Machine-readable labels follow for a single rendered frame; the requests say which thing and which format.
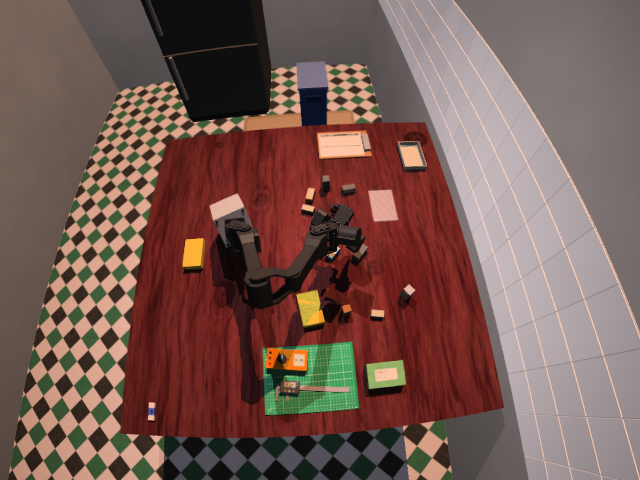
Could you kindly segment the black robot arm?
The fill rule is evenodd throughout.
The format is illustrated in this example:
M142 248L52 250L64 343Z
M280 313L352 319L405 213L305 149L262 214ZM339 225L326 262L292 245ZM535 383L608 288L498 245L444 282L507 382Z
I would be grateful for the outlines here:
M338 211L336 212L333 208ZM245 285L251 307L267 308L279 304L289 294L299 291L316 260L337 252L339 244L359 246L362 230L360 227L349 226L349 222L354 215L353 210L338 203L332 205L331 212L333 216L331 221L338 223L339 227L337 228L333 223L322 223L317 226L310 225L303 249L291 266L286 269L261 268L257 254L261 252L257 228L245 223L244 218L233 218L225 221L225 233L228 228L227 234L229 234L226 238L230 241L232 252L241 253L245 257L247 267ZM255 246L257 252L255 252ZM244 254L242 247L244 248ZM248 272L249 270L252 273ZM285 279L285 285L272 294L270 278L274 276L287 279Z

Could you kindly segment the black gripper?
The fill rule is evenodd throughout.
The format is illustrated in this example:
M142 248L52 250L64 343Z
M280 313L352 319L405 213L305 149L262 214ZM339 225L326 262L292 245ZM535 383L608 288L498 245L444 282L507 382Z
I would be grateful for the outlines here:
M313 216L313 218L311 220L311 225L317 226L319 224L327 223L327 222L335 224L337 226L337 228L339 227L338 223L331 221L331 215L329 213L327 213L326 211L324 211L322 209L318 209L315 212L315 214L314 214L314 216ZM356 252L359 251L359 249L362 246L362 244L365 241L365 239L366 239L365 236L362 235L361 242L360 242L360 245L358 247L346 245L346 248L349 249L350 251L352 251L353 253L356 253Z

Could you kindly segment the blue block with black label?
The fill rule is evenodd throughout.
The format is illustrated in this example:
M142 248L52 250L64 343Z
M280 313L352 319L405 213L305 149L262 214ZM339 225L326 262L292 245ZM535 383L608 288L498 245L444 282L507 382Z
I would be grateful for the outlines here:
M339 251L340 251L340 248L337 246L337 252L326 255L326 258L328 258L329 260L333 260L336 257L336 255L339 253Z

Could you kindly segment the green cutting mat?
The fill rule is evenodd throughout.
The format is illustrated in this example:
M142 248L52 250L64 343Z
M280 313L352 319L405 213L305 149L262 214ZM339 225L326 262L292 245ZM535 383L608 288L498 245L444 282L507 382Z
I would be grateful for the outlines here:
M275 347L308 351L307 371L267 369L267 348L263 348L265 415L302 414L359 409L352 342ZM300 385L345 387L344 392L306 391L299 394L278 392L280 380L300 381Z

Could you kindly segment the pink flat rectangular pad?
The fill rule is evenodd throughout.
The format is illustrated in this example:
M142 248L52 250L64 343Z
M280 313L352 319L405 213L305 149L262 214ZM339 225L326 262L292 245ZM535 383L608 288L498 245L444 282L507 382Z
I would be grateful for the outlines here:
M392 190L368 191L374 222L398 221Z

